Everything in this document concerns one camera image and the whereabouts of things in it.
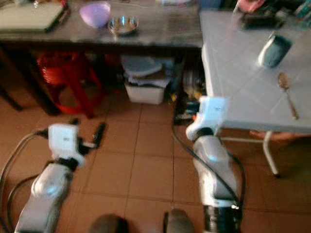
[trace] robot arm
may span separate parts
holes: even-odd
[[[73,173],[84,165],[84,155],[99,147],[104,124],[99,126],[93,143],[84,143],[78,137],[78,126],[54,124],[48,129],[53,163],[35,179],[31,196],[22,210],[15,233],[53,233],[59,213],[66,199]]]
[[[216,171],[235,193],[234,197],[213,172],[197,159],[193,160],[199,176],[207,233],[239,232],[237,182],[229,166],[228,152],[215,136],[226,115],[226,109],[227,100],[224,98],[201,97],[196,120],[186,130],[187,138],[195,142],[195,154]]]

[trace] red stool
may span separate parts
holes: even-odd
[[[98,106],[104,98],[103,86],[86,57],[75,52],[45,52],[37,60],[47,88],[56,106],[64,113],[85,113],[87,118],[94,117],[93,108]],[[92,81],[100,89],[100,93],[89,101],[81,81]],[[61,92],[69,87],[80,104],[78,107],[67,107],[60,103]]]

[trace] metal spoon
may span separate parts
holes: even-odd
[[[285,73],[280,73],[278,75],[278,85],[280,88],[284,90],[287,96],[288,104],[291,108],[292,116],[295,120],[299,119],[299,115],[294,107],[294,104],[290,98],[290,95],[288,94],[287,90],[290,88],[290,79]]]

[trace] stainless steel plate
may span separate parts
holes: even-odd
[[[112,17],[108,28],[115,35],[127,35],[138,29],[138,18],[134,16]]]

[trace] floor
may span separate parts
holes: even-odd
[[[25,134],[71,118],[47,116],[19,85],[5,85],[25,110],[15,112],[0,100],[0,167]],[[172,207],[184,209],[196,232],[202,232],[198,178],[190,156],[171,137],[171,105],[131,103],[125,93],[112,93],[97,110],[96,118],[80,118],[81,135],[88,140],[100,122],[105,121],[108,127],[102,146],[86,157],[86,166],[75,174],[58,233],[85,233],[105,213],[125,217],[132,233],[160,233],[164,212]],[[184,134],[184,127],[179,131]],[[247,131],[237,130],[223,130],[222,135],[249,137]],[[272,146],[280,179],[272,176],[260,145],[239,142],[225,145],[241,159],[247,175],[242,232],[310,232],[311,141]],[[18,181],[40,172],[50,158],[46,140],[31,141],[11,168],[5,197]],[[30,184],[15,198],[15,222],[29,190]]]

